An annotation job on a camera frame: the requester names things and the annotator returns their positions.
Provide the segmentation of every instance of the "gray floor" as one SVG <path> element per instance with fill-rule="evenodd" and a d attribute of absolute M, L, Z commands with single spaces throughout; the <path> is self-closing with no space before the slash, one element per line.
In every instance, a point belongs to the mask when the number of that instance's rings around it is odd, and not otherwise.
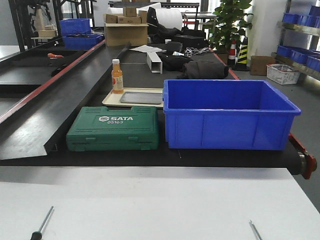
<path fill-rule="evenodd" d="M 280 85 L 265 76 L 250 75 L 250 72 L 234 71 L 234 73 L 242 80 L 267 80 L 302 110 L 301 115 L 294 118 L 291 132 L 319 162 L 320 81 L 301 74 L 297 84 Z M 320 169 L 313 172 L 309 180 L 305 180 L 301 175 L 296 175 L 294 178 L 320 212 Z"/>

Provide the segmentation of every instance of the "beige tray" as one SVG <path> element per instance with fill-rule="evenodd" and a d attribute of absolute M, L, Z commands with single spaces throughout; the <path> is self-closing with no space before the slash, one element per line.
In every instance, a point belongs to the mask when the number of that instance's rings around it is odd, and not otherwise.
<path fill-rule="evenodd" d="M 136 88 L 136 87 L 124 87 L 123 93 L 125 92 L 138 92 L 138 93 L 157 93 L 162 94 L 162 88 Z M 164 102 L 161 104 L 143 104 L 143 103 L 122 103 L 120 99 L 122 94 L 115 94 L 112 90 L 109 94 L 103 99 L 102 104 L 106 106 L 121 106 L 121 107 L 131 107 L 131 106 L 145 106 L 145 107 L 157 107 L 163 108 Z"/>

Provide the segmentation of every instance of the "orange bottle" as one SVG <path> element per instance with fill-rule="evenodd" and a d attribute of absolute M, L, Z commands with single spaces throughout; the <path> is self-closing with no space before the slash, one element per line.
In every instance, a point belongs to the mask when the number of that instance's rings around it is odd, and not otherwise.
<path fill-rule="evenodd" d="M 120 69 L 120 60 L 112 59 L 112 92 L 122 94 L 124 92 L 124 79 Z"/>

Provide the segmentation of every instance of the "blue plastic bin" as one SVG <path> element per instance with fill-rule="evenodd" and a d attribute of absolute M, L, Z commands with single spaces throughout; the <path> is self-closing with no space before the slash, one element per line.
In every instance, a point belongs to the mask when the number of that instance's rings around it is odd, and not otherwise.
<path fill-rule="evenodd" d="M 318 56 L 315 51 L 310 51 L 307 49 L 304 50 L 292 50 L 291 51 L 291 60 L 295 61 L 299 64 L 306 64 L 308 60 L 308 56 Z"/>
<path fill-rule="evenodd" d="M 297 24 L 308 27 L 314 27 L 316 24 L 317 17 L 311 15 L 300 15 L 298 17 Z"/>
<path fill-rule="evenodd" d="M 283 150 L 301 114 L 264 80 L 167 79 L 163 100 L 174 149 Z"/>
<path fill-rule="evenodd" d="M 295 13 L 285 13 L 282 22 L 289 24 L 297 24 L 299 15 Z"/>
<path fill-rule="evenodd" d="M 70 34 L 91 34 L 89 18 L 71 18 L 60 20 L 59 22 L 62 36 Z"/>
<path fill-rule="evenodd" d="M 282 46 L 282 45 L 278 45 L 277 51 L 276 53 L 278 55 L 281 55 L 283 57 L 286 58 L 290 58 L 291 57 L 291 51 L 292 50 L 304 50 L 304 48 L 301 47 L 295 47 L 295 46 Z"/>
<path fill-rule="evenodd" d="M 73 50 L 89 50 L 94 45 L 100 43 L 103 39 L 102 35 L 89 34 L 88 37 L 63 37 L 66 49 Z"/>
<path fill-rule="evenodd" d="M 309 15 L 320 17 L 320 6 L 311 6 Z"/>
<path fill-rule="evenodd" d="M 306 66 L 320 72 L 320 56 L 308 56 Z"/>
<path fill-rule="evenodd" d="M 314 27 L 320 29 L 320 16 L 315 17 Z"/>

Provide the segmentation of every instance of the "sata logo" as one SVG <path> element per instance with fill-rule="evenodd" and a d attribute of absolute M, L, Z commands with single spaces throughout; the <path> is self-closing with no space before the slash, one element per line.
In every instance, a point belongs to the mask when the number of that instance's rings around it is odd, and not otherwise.
<path fill-rule="evenodd" d="M 132 116 L 112 116 L 111 121 L 133 120 Z"/>
<path fill-rule="evenodd" d="M 99 117 L 100 122 L 106 122 L 106 121 L 127 121 L 127 120 L 133 120 L 134 118 L 132 116 L 101 116 Z"/>
<path fill-rule="evenodd" d="M 101 116 L 99 117 L 99 121 L 101 122 L 105 122 L 105 121 L 108 121 L 110 118 L 108 116 Z"/>

